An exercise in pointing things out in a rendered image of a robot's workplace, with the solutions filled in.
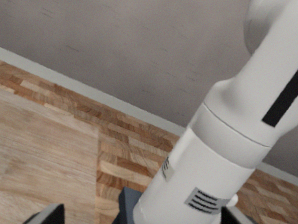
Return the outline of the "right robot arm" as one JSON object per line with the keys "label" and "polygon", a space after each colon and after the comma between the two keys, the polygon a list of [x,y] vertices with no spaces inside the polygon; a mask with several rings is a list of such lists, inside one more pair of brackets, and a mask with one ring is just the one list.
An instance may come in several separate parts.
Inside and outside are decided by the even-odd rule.
{"label": "right robot arm", "polygon": [[219,224],[298,125],[298,0],[250,0],[243,37],[252,57],[213,85],[135,205],[135,224]]}

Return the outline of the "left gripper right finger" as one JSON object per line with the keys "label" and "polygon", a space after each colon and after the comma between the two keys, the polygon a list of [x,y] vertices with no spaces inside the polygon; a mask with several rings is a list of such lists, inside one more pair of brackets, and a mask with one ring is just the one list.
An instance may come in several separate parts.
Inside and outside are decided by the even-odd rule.
{"label": "left gripper right finger", "polygon": [[236,206],[222,206],[220,224],[258,224],[252,217],[243,214]]}

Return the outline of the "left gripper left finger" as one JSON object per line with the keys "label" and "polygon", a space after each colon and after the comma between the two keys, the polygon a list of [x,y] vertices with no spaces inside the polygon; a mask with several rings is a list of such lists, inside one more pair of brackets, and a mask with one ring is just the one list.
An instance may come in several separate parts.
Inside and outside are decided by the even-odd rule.
{"label": "left gripper left finger", "polygon": [[50,203],[43,211],[33,214],[22,224],[65,224],[65,206]]}

